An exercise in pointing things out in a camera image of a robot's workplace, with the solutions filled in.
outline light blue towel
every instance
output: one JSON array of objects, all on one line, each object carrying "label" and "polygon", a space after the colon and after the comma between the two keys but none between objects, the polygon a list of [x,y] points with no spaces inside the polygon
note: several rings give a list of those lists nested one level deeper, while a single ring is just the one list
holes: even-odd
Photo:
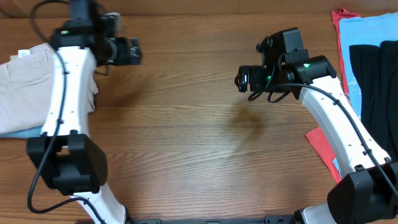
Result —
[{"label": "light blue towel", "polygon": [[42,131],[42,126],[29,128],[22,131],[13,131],[10,133],[0,134],[0,138],[21,138],[27,139],[32,137],[40,137],[40,132]]},{"label": "light blue towel", "polygon": [[336,159],[336,158],[333,159],[333,160],[332,160],[332,163],[333,163],[333,165],[335,165],[336,169],[338,170],[338,173],[340,174],[340,177],[343,178],[343,177],[341,176],[340,167],[338,166],[337,159]]},{"label": "light blue towel", "polygon": [[361,119],[362,94],[355,79],[349,57],[350,45],[380,46],[385,40],[398,40],[398,12],[367,18],[354,17],[340,20],[340,43],[349,99],[355,113]]}]

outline folded beige cloth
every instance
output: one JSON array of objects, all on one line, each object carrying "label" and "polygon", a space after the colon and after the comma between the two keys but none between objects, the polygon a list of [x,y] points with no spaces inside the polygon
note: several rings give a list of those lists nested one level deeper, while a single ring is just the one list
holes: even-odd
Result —
[{"label": "folded beige cloth", "polygon": [[[49,44],[32,47],[30,55],[0,65],[0,134],[41,126],[47,119],[53,86],[53,55]],[[95,110],[98,88],[90,80],[87,113]]]}]

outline black cable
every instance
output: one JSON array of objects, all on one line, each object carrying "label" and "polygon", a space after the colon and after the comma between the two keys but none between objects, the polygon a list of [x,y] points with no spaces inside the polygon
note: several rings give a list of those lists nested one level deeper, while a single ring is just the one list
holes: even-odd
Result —
[{"label": "black cable", "polygon": [[5,12],[2,8],[0,8],[0,13],[3,14],[7,19],[13,18],[12,15],[10,15],[10,14],[7,13],[7,12]]},{"label": "black cable", "polygon": [[[285,56],[285,55],[286,55],[286,53],[283,53],[283,54],[281,54],[281,55],[279,56],[279,58],[278,58],[277,66],[278,66],[279,72],[282,72],[282,58],[283,58],[283,56]],[[270,79],[269,79],[269,81],[268,81],[266,87],[264,87],[264,90],[262,90],[262,91],[255,91],[254,93],[250,94],[250,96],[249,96],[249,98],[248,98],[248,101],[249,101],[249,102],[252,102],[253,100],[259,98],[265,91],[267,91],[267,88],[268,88],[268,86],[270,85],[270,83],[271,83],[271,81],[272,81],[272,79],[273,79],[273,77],[274,77],[274,74],[275,74],[275,65],[274,65],[274,68],[272,69],[271,77],[270,77]],[[286,93],[284,93],[284,94],[281,96],[281,98],[276,99],[276,102],[271,102],[271,95],[272,95],[272,94],[273,94],[273,92],[270,92],[270,93],[269,93],[269,96],[268,96],[268,102],[270,102],[270,103],[277,103],[277,102],[279,102],[281,99],[283,99],[285,96],[288,95],[288,93],[286,92]]]},{"label": "black cable", "polygon": [[39,35],[39,37],[44,41],[44,42],[50,42],[50,40],[48,40],[43,33],[40,31],[39,27],[36,24],[35,18],[36,18],[36,11],[42,7],[45,4],[49,4],[49,3],[61,3],[61,4],[69,4],[69,2],[67,1],[62,1],[62,0],[46,0],[46,1],[42,1],[37,3],[32,10],[30,11],[30,24],[33,27],[33,30],[36,31],[36,34]]},{"label": "black cable", "polygon": [[[43,6],[43,5],[49,4],[49,3],[69,4],[69,2],[65,2],[65,1],[53,1],[53,0],[49,0],[49,1],[43,1],[43,2],[40,2],[40,3],[36,4],[36,5],[33,7],[33,9],[31,10],[31,12],[30,12],[30,22],[31,22],[31,24],[32,24],[32,27],[33,27],[33,29],[36,31],[36,33],[39,35],[39,37],[40,37],[44,42],[49,42],[49,40],[47,40],[47,38],[43,35],[43,33],[41,33],[40,29],[37,27],[37,25],[36,25],[36,23],[35,23],[35,13],[36,13],[36,11],[38,10],[38,8],[39,8],[40,6]],[[59,59],[59,61],[60,61],[60,64],[61,64],[61,66],[62,66],[62,70],[63,70],[62,100],[61,100],[60,111],[59,111],[58,119],[57,119],[57,126],[55,127],[54,134],[53,134],[53,136],[51,137],[50,143],[49,143],[49,145],[48,145],[47,148],[46,148],[46,151],[45,151],[45,153],[44,153],[44,155],[43,155],[43,158],[42,158],[42,160],[41,160],[41,162],[40,162],[40,165],[39,165],[39,167],[37,168],[37,172],[36,172],[36,174],[35,174],[35,176],[34,176],[34,178],[33,178],[33,181],[32,181],[32,183],[31,183],[31,185],[30,185],[29,193],[28,193],[28,196],[27,196],[27,206],[28,206],[28,208],[29,208],[29,210],[30,210],[31,212],[41,214],[41,213],[47,213],[47,212],[49,212],[49,211],[52,211],[52,210],[54,210],[54,209],[56,209],[56,208],[59,208],[59,207],[61,207],[61,206],[63,206],[63,205],[66,205],[66,204],[68,204],[68,203],[70,203],[70,202],[75,202],[75,201],[78,201],[78,200],[79,200],[79,201],[85,202],[85,203],[92,209],[92,211],[93,211],[95,217],[96,217],[102,224],[105,224],[105,221],[101,218],[101,216],[99,215],[98,211],[95,209],[95,207],[93,206],[93,204],[91,204],[91,202],[90,202],[88,199],[85,199],[85,198],[83,198],[83,197],[70,198],[70,199],[68,199],[68,200],[65,200],[65,201],[63,201],[63,202],[61,202],[61,203],[58,203],[58,204],[56,204],[56,205],[54,205],[54,206],[52,206],[52,207],[50,207],[50,208],[46,208],[46,209],[43,209],[43,210],[37,210],[37,209],[35,209],[35,208],[33,207],[33,204],[32,204],[32,197],[33,197],[33,193],[34,193],[34,190],[35,190],[37,181],[38,181],[38,179],[39,179],[39,177],[40,177],[40,174],[41,174],[41,172],[42,172],[42,169],[43,169],[43,167],[44,167],[44,164],[46,163],[47,159],[49,158],[49,155],[53,152],[53,145],[54,145],[55,139],[57,138],[57,135],[58,135],[58,132],[59,132],[59,129],[60,129],[60,125],[63,123],[63,121],[62,121],[62,113],[63,113],[63,107],[64,107],[64,105],[65,105],[65,98],[66,98],[66,94],[67,94],[67,75],[68,75],[69,73],[67,72],[67,69],[66,69],[66,66],[65,66],[65,62],[63,61],[62,56],[61,56],[55,49],[54,49],[54,52],[55,52],[55,54],[57,55],[57,57],[58,57],[58,59]]]},{"label": "black cable", "polygon": [[272,96],[272,94],[274,93],[274,92],[270,92],[269,93],[269,95],[268,95],[268,102],[270,102],[270,103],[278,103],[279,101],[281,101],[283,98],[285,98],[285,96],[287,96],[289,93],[291,93],[292,91],[290,91],[290,90],[288,90],[288,91],[286,91],[282,96],[280,96],[278,99],[276,99],[276,100],[274,100],[274,101],[271,101],[271,96]]},{"label": "black cable", "polygon": [[266,84],[266,87],[264,87],[264,90],[257,91],[257,92],[250,94],[250,96],[248,98],[249,102],[252,102],[253,100],[259,98],[267,90],[268,86],[271,83],[272,78],[274,77],[274,74],[275,74],[275,65],[274,65],[274,68],[272,69],[271,77],[270,77],[268,83]]},{"label": "black cable", "polygon": [[107,14],[108,13],[108,10],[106,10],[106,8],[103,5],[101,5],[98,2],[96,2],[95,4],[97,5],[98,8],[102,9],[103,14]]},{"label": "black cable", "polygon": [[378,163],[376,158],[373,156],[372,150],[366,144],[366,141],[363,138],[363,136],[361,134],[361,131],[358,129],[354,119],[348,113],[347,109],[341,104],[341,101],[337,100],[334,96],[332,96],[331,94],[329,94],[325,90],[322,90],[321,88],[318,88],[318,87],[315,87],[315,86],[311,86],[311,85],[305,85],[305,84],[299,84],[299,83],[288,83],[288,84],[274,85],[274,86],[272,86],[272,88],[276,89],[276,88],[280,88],[280,87],[285,87],[286,88],[286,87],[293,87],[293,86],[309,88],[309,89],[318,91],[318,92],[324,94],[325,96],[329,97],[334,102],[334,104],[336,104],[336,105],[338,105],[340,107],[340,109],[344,112],[344,114],[346,115],[348,121],[351,123],[352,127],[354,128],[355,133],[358,135],[359,140],[361,141],[363,147],[365,148],[365,153],[370,157],[370,159],[372,160],[373,164],[380,171],[381,175],[383,176],[383,179],[387,182],[387,185],[391,188],[392,193],[398,198],[397,189],[394,187],[394,185],[392,184],[391,180],[388,178],[387,174],[384,172],[384,170],[382,169],[382,167],[380,166],[380,164]]},{"label": "black cable", "polygon": [[108,76],[109,75],[109,65],[105,65],[105,69],[106,69],[105,73],[97,72],[96,70],[94,71],[94,73],[97,74],[97,75]]}]

